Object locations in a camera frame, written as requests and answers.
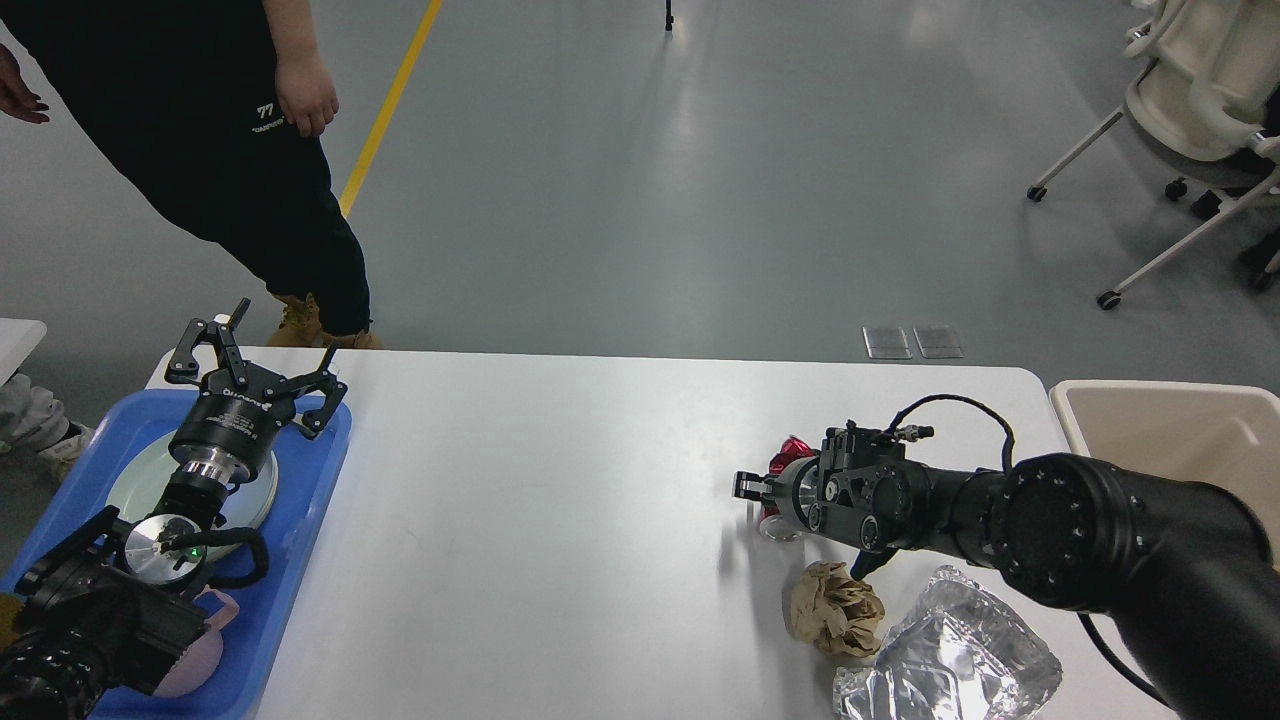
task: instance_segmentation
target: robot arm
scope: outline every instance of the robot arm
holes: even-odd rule
[[[328,369],[335,347],[296,378],[246,361],[232,333],[247,309],[242,300],[225,322],[191,320],[169,359],[165,379],[200,392],[169,443],[177,469],[151,515],[132,524],[108,506],[19,580],[22,637],[0,653],[0,716],[79,719],[109,688],[155,692],[205,633],[206,612],[193,602],[205,585],[242,588],[266,575],[262,536],[223,529],[223,502],[257,478],[276,436],[294,421],[298,397],[325,395],[300,423],[314,438],[347,386]],[[218,368],[202,377],[197,345],[211,345],[218,356]],[[248,546],[253,570],[216,575],[207,548],[237,543]]]
[[[904,439],[832,428],[777,475],[739,473],[733,495],[859,548],[855,578],[933,550],[1042,605],[1107,614],[1187,720],[1280,717],[1280,575],[1238,498],[1066,454],[937,470],[906,460]]]

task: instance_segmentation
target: white table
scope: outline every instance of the white table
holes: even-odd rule
[[[288,374],[320,357],[244,354]],[[375,351],[337,365],[351,448],[262,719],[831,717],[835,664],[787,634],[785,598],[810,561],[855,551],[769,543],[733,473],[763,471],[791,433],[817,445],[846,418],[883,427],[934,392],[1001,413],[1015,460],[1066,450],[1043,386],[1018,369]],[[938,433],[911,459],[998,466],[1002,434],[977,410],[911,419]],[[870,577],[882,630],[947,561],[900,553]],[[1174,717],[1073,615],[966,571],[1062,661],[1041,719]]]
[[[9,380],[31,351],[44,340],[47,328],[40,320],[0,318],[0,384]]]

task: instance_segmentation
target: crumpled paper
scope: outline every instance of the crumpled paper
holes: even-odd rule
[[[849,577],[844,562],[814,562],[791,588],[791,632],[827,655],[874,655],[884,603],[867,583]]]

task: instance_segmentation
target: yellow floor line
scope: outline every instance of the yellow floor line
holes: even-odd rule
[[[396,114],[396,106],[399,105],[401,94],[404,92],[408,76],[413,74],[413,65],[417,64],[417,56],[422,53],[422,45],[426,44],[426,36],[431,32],[431,26],[435,23],[435,15],[439,14],[443,1],[431,0],[431,4],[426,6],[422,22],[419,23],[417,32],[413,33],[413,42],[410,42],[404,60],[401,61],[401,68],[396,73],[396,79],[392,81],[392,88],[387,91],[383,109],[378,111],[378,119],[374,120],[374,127],[369,131],[365,147],[360,151],[360,159],[356,160],[356,167],[351,170],[351,177],[347,178],[347,187],[342,188],[342,195],[338,197],[343,217],[351,214],[351,206],[356,204],[360,187],[365,184],[365,176],[369,174],[369,167],[374,164],[378,147],[383,143],[383,136],[387,135],[387,127],[392,124],[392,115]]]

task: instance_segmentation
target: blue tray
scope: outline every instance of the blue tray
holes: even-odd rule
[[[0,579],[0,592],[12,592],[32,562],[101,510],[111,484],[129,460],[160,436],[175,430],[195,397],[192,391],[147,389],[111,407],[101,432],[27,538],[17,562]],[[319,406],[319,397],[303,397],[297,402],[300,414]],[[270,550],[271,568],[266,578],[252,587],[229,592],[241,612],[223,630],[225,651],[212,678],[198,691],[172,700],[128,688],[108,691],[91,717],[232,720],[253,711],[271,671],[329,496],[338,482],[349,434],[351,411],[340,405],[329,427],[314,441],[303,438],[294,425],[276,438],[273,450],[280,464],[280,482],[271,511],[260,528]],[[244,574],[252,565],[243,547],[218,562],[219,573],[230,575]]]

